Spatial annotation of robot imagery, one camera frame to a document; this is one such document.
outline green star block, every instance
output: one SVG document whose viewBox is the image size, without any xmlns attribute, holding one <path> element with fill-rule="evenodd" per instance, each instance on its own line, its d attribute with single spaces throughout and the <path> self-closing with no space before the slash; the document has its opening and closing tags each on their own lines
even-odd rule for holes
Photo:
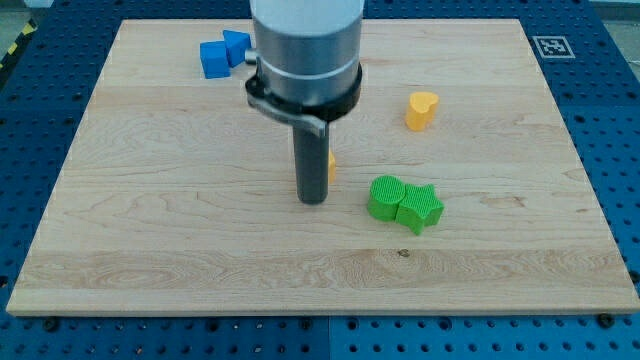
<svg viewBox="0 0 640 360">
<path fill-rule="evenodd" d="M 420 235 L 425 226 L 436 225 L 444 210 L 444 204 L 436 197 L 432 184 L 406 185 L 406 196 L 398 205 L 396 222 L 408 226 Z"/>
<path fill-rule="evenodd" d="M 405 185 L 400 179 L 391 175 L 377 177 L 369 189 L 369 214 L 382 221 L 395 220 L 404 196 Z"/>
</svg>

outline blue perforated surface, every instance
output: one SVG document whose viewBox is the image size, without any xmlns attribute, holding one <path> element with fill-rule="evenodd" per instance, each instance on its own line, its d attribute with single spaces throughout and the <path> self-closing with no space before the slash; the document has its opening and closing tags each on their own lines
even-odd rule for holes
<svg viewBox="0 0 640 360">
<path fill-rule="evenodd" d="M 10 291 L 120 21 L 248 16 L 248 1 L 55 3 L 0 92 L 0 359 L 640 358 L 638 315 L 616 316 L 613 324 L 595 316 L 10 317 Z M 640 270 L 640 85 L 588 4 L 372 0 L 365 16 L 519 18 L 532 46 L 533 36 L 564 36 L 575 59 L 534 52 L 627 266 Z"/>
</svg>

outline toy block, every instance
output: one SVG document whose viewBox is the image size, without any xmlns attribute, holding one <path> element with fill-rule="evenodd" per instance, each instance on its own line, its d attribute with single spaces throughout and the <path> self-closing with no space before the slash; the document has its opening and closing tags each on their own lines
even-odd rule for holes
<svg viewBox="0 0 640 360">
<path fill-rule="evenodd" d="M 433 121 L 440 98 L 430 92 L 415 92 L 409 97 L 404 122 L 412 131 L 422 131 Z"/>
<path fill-rule="evenodd" d="M 398 205 L 396 222 L 420 235 L 425 226 L 436 225 L 444 204 L 436 197 L 435 186 L 406 185 L 406 196 Z"/>
<path fill-rule="evenodd" d="M 382 221 L 395 220 L 398 204 L 404 197 L 405 185 L 400 179 L 391 175 L 380 176 L 373 180 L 369 189 L 369 214 Z"/>
<path fill-rule="evenodd" d="M 231 75 L 227 63 L 227 48 L 224 41 L 204 42 L 200 44 L 200 61 L 204 77 L 207 79 Z"/>
<path fill-rule="evenodd" d="M 222 36 L 227 47 L 229 66 L 235 67 L 244 62 L 244 52 L 251 49 L 251 36 L 247 33 L 223 30 Z"/>
<path fill-rule="evenodd" d="M 333 184 L 334 181 L 336 181 L 336 158 L 329 149 L 329 184 Z"/>
</svg>

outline wooden table surface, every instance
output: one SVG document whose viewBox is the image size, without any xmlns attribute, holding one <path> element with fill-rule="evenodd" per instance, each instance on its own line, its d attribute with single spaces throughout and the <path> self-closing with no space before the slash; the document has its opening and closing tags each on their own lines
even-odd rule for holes
<svg viewBox="0 0 640 360">
<path fill-rule="evenodd" d="M 8 311 L 18 316 L 573 314 L 640 309 L 516 20 L 365 21 L 337 179 L 296 197 L 290 130 L 201 41 L 248 21 L 124 21 Z M 410 132 L 409 94 L 434 123 Z M 433 183 L 415 236 L 366 210 L 373 179 Z M 399 250 L 408 250 L 408 257 Z"/>
</svg>

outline blue block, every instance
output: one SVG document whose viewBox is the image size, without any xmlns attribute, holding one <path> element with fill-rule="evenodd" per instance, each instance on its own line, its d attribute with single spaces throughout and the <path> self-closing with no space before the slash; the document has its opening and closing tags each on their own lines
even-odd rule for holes
<svg viewBox="0 0 640 360">
<path fill-rule="evenodd" d="M 229 65 L 235 67 L 244 62 L 244 52 L 251 49 L 251 37 L 247 33 L 223 30 L 224 43 L 227 46 L 227 58 Z"/>
<path fill-rule="evenodd" d="M 207 79 L 228 77 L 231 75 L 227 63 L 227 48 L 224 41 L 200 44 L 200 61 Z"/>
</svg>

